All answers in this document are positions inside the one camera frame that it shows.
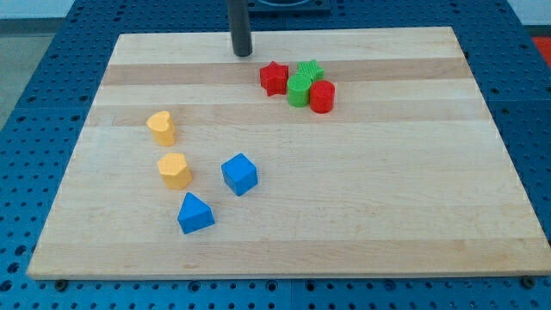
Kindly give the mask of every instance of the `black metal pole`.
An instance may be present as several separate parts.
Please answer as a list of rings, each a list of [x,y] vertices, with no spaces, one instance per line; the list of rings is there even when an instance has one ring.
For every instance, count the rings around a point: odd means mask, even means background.
[[[251,23],[247,0],[226,0],[227,20],[232,33],[233,53],[239,57],[249,56],[252,53]]]

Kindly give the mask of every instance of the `red star block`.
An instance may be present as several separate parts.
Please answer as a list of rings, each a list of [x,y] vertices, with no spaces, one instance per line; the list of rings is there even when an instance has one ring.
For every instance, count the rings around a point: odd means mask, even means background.
[[[266,90],[268,96],[287,94],[288,79],[288,65],[279,65],[272,61],[264,68],[260,68],[260,85]]]

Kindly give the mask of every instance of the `blue pegboard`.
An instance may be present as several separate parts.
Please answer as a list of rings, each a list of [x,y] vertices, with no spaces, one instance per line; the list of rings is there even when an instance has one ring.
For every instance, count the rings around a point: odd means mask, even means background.
[[[551,239],[551,74],[505,0],[334,0],[330,14],[253,14],[251,26],[452,26]],[[226,30],[222,0],[75,2],[0,133],[0,309],[551,308],[551,277],[69,282],[63,292],[26,277],[118,35]]]

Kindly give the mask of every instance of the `yellow block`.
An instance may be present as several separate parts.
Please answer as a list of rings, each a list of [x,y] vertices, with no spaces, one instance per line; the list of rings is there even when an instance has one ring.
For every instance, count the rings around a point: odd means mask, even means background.
[[[191,183],[191,171],[183,154],[168,153],[157,162],[157,166],[167,188],[184,189]]]
[[[161,146],[172,146],[176,142],[176,129],[168,111],[157,112],[147,120],[153,138]]]

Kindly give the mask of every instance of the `blue block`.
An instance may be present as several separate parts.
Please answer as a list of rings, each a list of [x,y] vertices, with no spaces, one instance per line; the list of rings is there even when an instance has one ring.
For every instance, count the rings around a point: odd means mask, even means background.
[[[227,186],[238,196],[258,184],[257,167],[243,153],[222,165],[222,176]]]
[[[214,224],[213,211],[196,195],[187,193],[183,198],[178,223],[180,223],[183,233],[192,233]]]

